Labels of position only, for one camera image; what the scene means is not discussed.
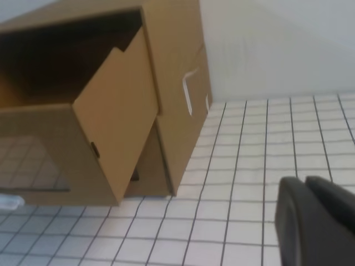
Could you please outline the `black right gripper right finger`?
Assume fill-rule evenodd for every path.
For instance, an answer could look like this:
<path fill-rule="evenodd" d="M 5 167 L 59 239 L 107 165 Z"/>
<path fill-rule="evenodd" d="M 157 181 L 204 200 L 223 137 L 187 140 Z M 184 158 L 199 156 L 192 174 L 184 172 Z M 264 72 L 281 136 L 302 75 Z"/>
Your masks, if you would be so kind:
<path fill-rule="evenodd" d="M 305 185 L 338 223 L 354 230 L 354 194 L 319 176 L 307 176 Z"/>

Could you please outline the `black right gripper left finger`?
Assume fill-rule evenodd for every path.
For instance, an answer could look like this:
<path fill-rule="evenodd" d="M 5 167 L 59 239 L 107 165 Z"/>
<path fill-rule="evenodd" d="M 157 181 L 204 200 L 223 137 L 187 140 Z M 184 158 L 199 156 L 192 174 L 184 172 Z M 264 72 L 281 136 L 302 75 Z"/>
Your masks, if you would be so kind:
<path fill-rule="evenodd" d="M 354 265 L 354 230 L 295 177 L 280 180 L 275 228 L 282 265 Z"/>

